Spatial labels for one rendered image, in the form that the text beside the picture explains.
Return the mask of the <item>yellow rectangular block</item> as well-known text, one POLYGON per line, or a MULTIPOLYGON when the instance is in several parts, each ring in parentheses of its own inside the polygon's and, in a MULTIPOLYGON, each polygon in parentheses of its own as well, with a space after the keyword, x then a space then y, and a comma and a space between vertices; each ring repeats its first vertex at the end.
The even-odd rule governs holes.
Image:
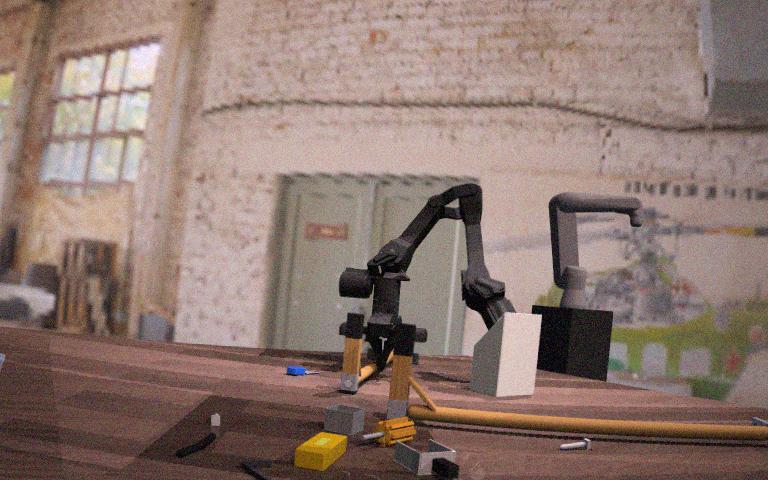
POLYGON ((346 452, 347 436, 319 433, 295 449, 295 467, 324 471, 346 452))

